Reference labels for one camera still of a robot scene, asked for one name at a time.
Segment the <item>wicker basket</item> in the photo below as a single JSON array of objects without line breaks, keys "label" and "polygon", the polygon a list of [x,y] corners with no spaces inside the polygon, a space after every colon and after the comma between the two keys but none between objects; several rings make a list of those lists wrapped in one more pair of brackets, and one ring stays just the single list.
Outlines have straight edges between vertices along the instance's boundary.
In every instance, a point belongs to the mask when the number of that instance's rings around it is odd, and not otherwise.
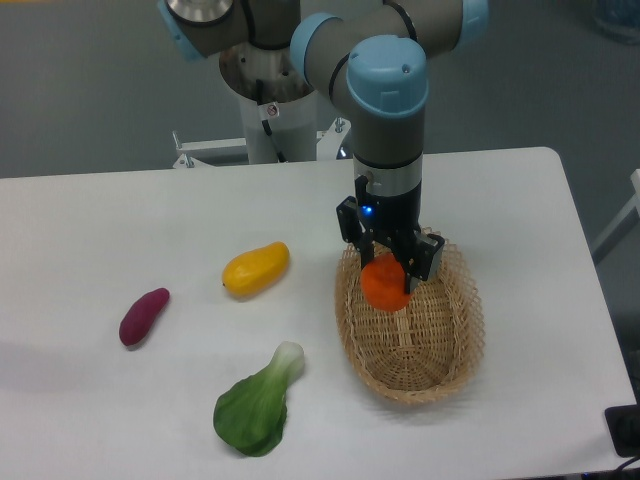
[{"label": "wicker basket", "polygon": [[[388,251],[376,245],[376,255]],[[349,245],[336,275],[336,319],[353,368],[376,393],[405,404],[441,400],[475,374],[484,348],[482,306],[462,254],[447,241],[437,278],[402,310],[371,307]]]}]

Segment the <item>plastic mango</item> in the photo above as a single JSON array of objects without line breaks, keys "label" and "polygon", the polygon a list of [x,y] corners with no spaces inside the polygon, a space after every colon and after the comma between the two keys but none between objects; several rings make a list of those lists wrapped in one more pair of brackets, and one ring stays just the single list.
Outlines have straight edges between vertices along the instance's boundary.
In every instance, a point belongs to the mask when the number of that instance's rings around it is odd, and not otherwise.
[{"label": "plastic mango", "polygon": [[247,297],[276,282],[289,265],[289,249],[282,242],[245,252],[222,272],[222,284],[233,295]]}]

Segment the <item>green leaf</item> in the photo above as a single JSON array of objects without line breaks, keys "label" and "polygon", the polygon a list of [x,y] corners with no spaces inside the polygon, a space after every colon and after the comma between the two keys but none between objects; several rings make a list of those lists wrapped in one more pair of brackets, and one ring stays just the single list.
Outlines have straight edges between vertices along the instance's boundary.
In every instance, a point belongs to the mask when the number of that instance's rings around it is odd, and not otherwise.
[{"label": "green leaf", "polygon": [[262,456],[280,443],[287,419],[287,387],[304,368],[304,351],[283,342],[269,365],[240,380],[218,398],[213,428],[227,444],[249,456]]},{"label": "green leaf", "polygon": [[270,380],[267,368],[240,380],[216,402],[213,427],[239,450],[269,438],[280,420],[287,384]]},{"label": "green leaf", "polygon": [[287,420],[287,405],[282,405],[282,414],[280,415],[280,420],[278,420],[278,424],[276,425],[275,430],[271,434],[269,438],[264,440],[258,445],[254,445],[251,448],[246,449],[237,449],[240,453],[248,456],[248,457],[262,457],[273,450],[281,441],[282,441],[282,433],[284,431],[284,424]]}]

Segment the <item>purple sweet potato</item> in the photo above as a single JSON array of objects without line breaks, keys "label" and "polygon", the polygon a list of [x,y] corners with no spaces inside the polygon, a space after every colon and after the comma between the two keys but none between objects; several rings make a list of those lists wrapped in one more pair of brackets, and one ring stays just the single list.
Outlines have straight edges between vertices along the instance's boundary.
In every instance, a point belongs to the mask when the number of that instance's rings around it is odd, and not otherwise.
[{"label": "purple sweet potato", "polygon": [[166,288],[159,288],[140,297],[131,305],[120,323],[120,341],[127,347],[141,342],[168,301],[169,290]]}]

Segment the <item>gray floor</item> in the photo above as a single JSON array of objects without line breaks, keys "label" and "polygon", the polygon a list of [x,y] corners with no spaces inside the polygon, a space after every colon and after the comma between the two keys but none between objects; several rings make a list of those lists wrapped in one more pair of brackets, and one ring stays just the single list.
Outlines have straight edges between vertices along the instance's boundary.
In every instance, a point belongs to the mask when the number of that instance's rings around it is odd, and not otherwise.
[{"label": "gray floor", "polygon": [[[640,46],[600,35],[586,0],[490,4],[481,41],[430,62],[425,150],[555,149],[592,241],[640,168]],[[174,129],[242,134],[216,61],[184,63],[153,0],[0,4],[0,45],[0,177],[170,168]],[[334,114],[323,102],[321,125]],[[598,268],[625,351],[640,350],[639,228]]]}]

